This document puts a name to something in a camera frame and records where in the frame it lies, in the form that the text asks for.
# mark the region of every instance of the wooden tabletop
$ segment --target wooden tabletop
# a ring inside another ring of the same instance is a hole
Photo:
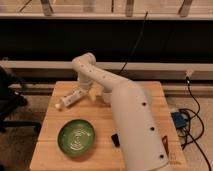
[[[174,170],[185,171],[187,165],[180,147],[164,93],[159,82],[138,82],[150,90],[152,111],[161,136],[168,136],[169,159]],[[93,102],[85,97],[70,108],[57,111],[54,107],[59,98],[76,88],[76,82],[57,82],[42,125],[30,165],[31,171],[125,171],[120,148],[115,148],[111,135],[116,133],[110,106],[97,96]],[[101,87],[94,84],[100,95]],[[85,119],[95,129],[96,141],[83,157],[73,159],[65,156],[57,145],[62,126],[73,119]]]

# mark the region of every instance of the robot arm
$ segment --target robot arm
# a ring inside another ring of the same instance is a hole
[[[124,77],[94,66],[95,57],[85,54],[72,61],[82,88],[92,80],[111,92],[110,104],[127,171],[171,171],[154,122],[147,93]]]

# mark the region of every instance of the bottle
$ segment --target bottle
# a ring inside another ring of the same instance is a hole
[[[61,97],[59,102],[55,104],[55,108],[58,110],[62,110],[63,108],[68,107],[71,104],[77,102],[86,94],[87,94],[87,91],[79,87],[73,90],[68,95]]]

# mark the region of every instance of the green plate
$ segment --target green plate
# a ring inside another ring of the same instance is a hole
[[[58,135],[58,146],[64,154],[79,157],[92,147],[94,140],[93,126],[86,120],[77,119],[62,127]]]

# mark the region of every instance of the black cable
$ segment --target black cable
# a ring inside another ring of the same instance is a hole
[[[126,67],[126,65],[128,64],[128,62],[130,61],[130,59],[133,57],[133,55],[134,55],[134,53],[135,53],[135,51],[136,51],[136,49],[138,47],[138,44],[140,43],[140,41],[143,38],[143,33],[144,33],[144,28],[145,28],[145,22],[147,20],[147,16],[148,16],[148,11],[145,14],[145,17],[144,17],[144,20],[143,20],[143,25],[141,27],[141,30],[140,30],[139,36],[137,38],[137,41],[136,41],[134,47],[132,48],[132,51],[131,51],[129,57],[127,58],[125,64],[123,65],[123,67],[121,68],[121,70],[118,72],[118,75],[120,75],[123,72],[124,68]]]
[[[183,130],[186,132],[187,135],[189,135],[191,137],[192,141],[195,143],[195,145],[197,146],[197,148],[199,149],[199,151],[203,155],[203,157],[204,157],[204,159],[205,159],[205,161],[206,161],[206,163],[208,165],[209,171],[211,171],[212,168],[211,168],[210,162],[209,162],[206,154],[203,152],[202,148],[199,146],[199,144],[197,143],[197,141],[195,140],[195,138],[190,134],[190,132],[188,132],[186,129],[183,129]]]
[[[193,100],[196,102],[197,106],[198,106],[198,109],[197,109],[197,112],[193,111],[192,109],[188,109],[188,108],[182,108],[180,109],[180,113],[182,114],[185,114],[187,115],[187,120],[188,120],[188,132],[190,133],[191,131],[191,121],[192,119],[194,119],[195,117],[197,117],[201,123],[201,132],[200,134],[195,138],[195,140],[198,140],[200,139],[204,132],[205,132],[205,126],[204,126],[204,123],[203,123],[203,120],[201,119],[201,117],[199,116],[199,112],[200,112],[200,104],[198,102],[198,100],[194,97],[194,95],[192,94],[191,92],[191,89],[190,89],[190,79],[187,77],[186,78],[186,82],[187,82],[187,88],[188,88],[188,91],[189,91],[189,94],[190,96],[193,98]],[[194,115],[191,116],[190,118],[188,118],[188,115],[189,115],[189,112],[193,113]],[[184,135],[182,136],[182,138],[184,138],[184,143],[181,145],[182,146],[182,149],[184,149],[187,145],[193,143],[193,141],[189,141],[188,142],[188,135]]]
[[[27,5],[29,5],[29,3],[31,2],[32,0],[28,0],[27,2],[25,2],[25,4],[19,9],[18,12],[22,12],[26,7]]]
[[[189,91],[189,94],[190,96],[194,99],[194,101],[197,103],[197,106],[198,106],[198,109],[197,109],[197,114],[200,112],[200,103],[197,101],[197,99],[194,97],[194,95],[192,94],[191,92],[191,89],[190,89],[190,79],[189,77],[186,77],[186,83],[187,83],[187,88],[188,88],[188,91]]]

